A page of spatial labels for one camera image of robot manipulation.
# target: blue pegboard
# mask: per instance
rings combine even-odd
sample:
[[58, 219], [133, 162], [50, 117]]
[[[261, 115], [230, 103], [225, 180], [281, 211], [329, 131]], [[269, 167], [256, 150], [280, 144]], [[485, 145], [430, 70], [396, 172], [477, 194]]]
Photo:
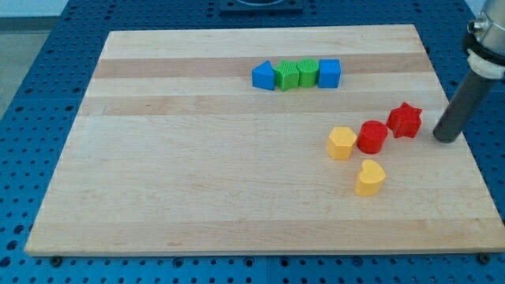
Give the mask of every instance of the blue pegboard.
[[[448, 97], [468, 70], [459, 48], [473, 17], [463, 0], [305, 0], [303, 13], [220, 15], [218, 1], [71, 0], [0, 122], [0, 283], [482, 283], [505, 282], [505, 254], [49, 258], [23, 252], [108, 32], [415, 24]], [[465, 135], [505, 218], [505, 81]]]

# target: blue cube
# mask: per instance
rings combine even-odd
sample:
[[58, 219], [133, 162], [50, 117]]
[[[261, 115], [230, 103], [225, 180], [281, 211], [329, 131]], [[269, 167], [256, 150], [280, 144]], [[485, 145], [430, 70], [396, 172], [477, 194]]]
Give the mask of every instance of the blue cube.
[[318, 88], [338, 88], [340, 82], [340, 60], [320, 59], [319, 60], [319, 81]]
[[275, 90], [275, 74], [269, 61], [265, 61], [252, 70], [252, 86], [266, 90]]

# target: wooden board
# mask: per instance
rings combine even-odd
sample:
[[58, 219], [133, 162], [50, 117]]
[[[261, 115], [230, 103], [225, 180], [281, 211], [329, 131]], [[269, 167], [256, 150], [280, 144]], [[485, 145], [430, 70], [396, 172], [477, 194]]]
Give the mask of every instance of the wooden board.
[[[251, 86], [266, 59], [340, 58], [339, 89]], [[404, 102], [416, 139], [326, 152]], [[112, 32], [33, 226], [33, 256], [492, 252], [505, 229], [412, 25]], [[361, 162], [387, 172], [354, 194]]]

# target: toy block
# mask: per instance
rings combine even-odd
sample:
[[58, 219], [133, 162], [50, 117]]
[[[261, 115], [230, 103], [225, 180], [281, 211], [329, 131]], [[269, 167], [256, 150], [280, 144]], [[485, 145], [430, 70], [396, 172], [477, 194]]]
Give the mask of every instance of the toy block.
[[386, 172], [380, 164], [374, 160], [366, 159], [361, 163], [354, 192], [359, 196], [376, 195], [385, 179]]
[[303, 88], [314, 87], [319, 75], [319, 63], [315, 59], [304, 58], [297, 63], [297, 67], [300, 71], [298, 85]]
[[412, 107], [404, 102], [399, 108], [395, 108], [389, 113], [386, 126], [393, 131], [395, 138], [403, 136], [415, 138], [421, 127], [422, 111], [422, 109]]
[[269, 61], [265, 61], [252, 70], [252, 86], [266, 90], [275, 90], [275, 74]]
[[319, 60], [319, 81], [318, 88], [338, 88], [340, 82], [340, 60], [320, 59]]
[[387, 137], [387, 127], [380, 121], [367, 121], [357, 136], [357, 147], [365, 154], [380, 152]]
[[298, 88], [300, 73], [296, 62], [281, 60], [281, 62], [274, 67], [274, 73], [275, 85], [279, 86], [283, 92], [291, 88]]
[[349, 127], [333, 128], [327, 142], [328, 154], [336, 160], [349, 159], [353, 153], [356, 139], [356, 134]]

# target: yellow block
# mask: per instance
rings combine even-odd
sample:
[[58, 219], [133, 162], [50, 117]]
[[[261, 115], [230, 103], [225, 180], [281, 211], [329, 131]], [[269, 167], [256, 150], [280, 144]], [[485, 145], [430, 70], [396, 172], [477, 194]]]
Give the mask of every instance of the yellow block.
[[366, 159], [361, 164], [361, 171], [357, 176], [357, 183], [354, 191], [359, 196], [372, 196], [379, 192], [386, 172], [378, 162]]
[[328, 137], [327, 151], [330, 157], [347, 160], [356, 144], [356, 133], [349, 127], [335, 127]]

